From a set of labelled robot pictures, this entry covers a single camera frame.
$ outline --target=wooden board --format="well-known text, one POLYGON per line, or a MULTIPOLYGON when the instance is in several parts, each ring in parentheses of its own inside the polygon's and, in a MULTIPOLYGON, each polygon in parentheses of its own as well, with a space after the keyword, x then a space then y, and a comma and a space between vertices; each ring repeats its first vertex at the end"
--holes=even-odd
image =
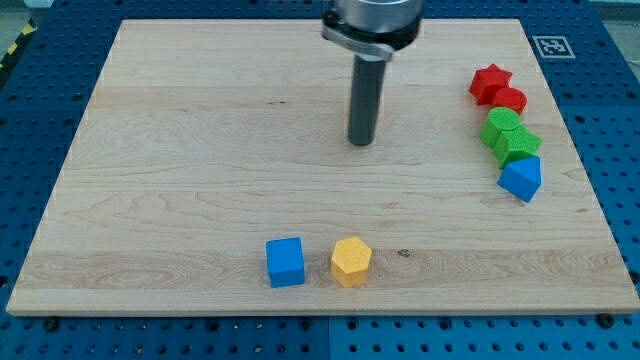
POLYGON ((570 314, 639 307, 516 20, 425 21, 385 79, 372 146, 346 140, 353 54, 319 21, 124 21, 40 223, 14 315, 570 314), (496 62, 545 139, 524 205, 496 185, 468 94, 496 62), (331 278, 335 241, 374 248, 331 278), (267 240, 300 236, 304 286, 267 240), (398 254, 407 249, 409 257, 398 254))

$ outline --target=blue pegboard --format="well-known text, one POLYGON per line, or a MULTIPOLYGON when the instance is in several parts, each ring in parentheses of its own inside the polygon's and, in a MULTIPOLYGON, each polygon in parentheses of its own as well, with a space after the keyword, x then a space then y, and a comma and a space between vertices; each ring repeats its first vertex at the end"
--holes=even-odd
MULTIPOLYGON (((2 309, 122 19, 317 19, 329 6, 57 0, 0 92, 2 309)), ((575 58, 534 53, 623 257, 640 270, 640 84, 588 2, 426 0, 425 16, 518 18, 534 49, 534 37, 566 39, 575 58)), ((640 316, 613 319, 605 329, 595 317, 17 319, 2 311, 0 359, 640 358, 640 316)))

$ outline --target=red block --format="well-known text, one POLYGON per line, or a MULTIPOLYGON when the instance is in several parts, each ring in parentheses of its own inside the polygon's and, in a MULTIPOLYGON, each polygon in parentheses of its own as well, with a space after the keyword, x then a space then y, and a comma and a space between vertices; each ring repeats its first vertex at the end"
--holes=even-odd
POLYGON ((476 97, 476 104, 491 104, 498 90, 509 87, 511 75, 513 74, 500 69, 495 64, 489 65, 486 69, 477 70, 469 89, 469 92, 476 97))
POLYGON ((491 102, 491 107, 508 107, 509 109, 522 114, 522 110, 527 106, 527 96, 520 90, 514 88, 503 88, 496 92, 491 102))

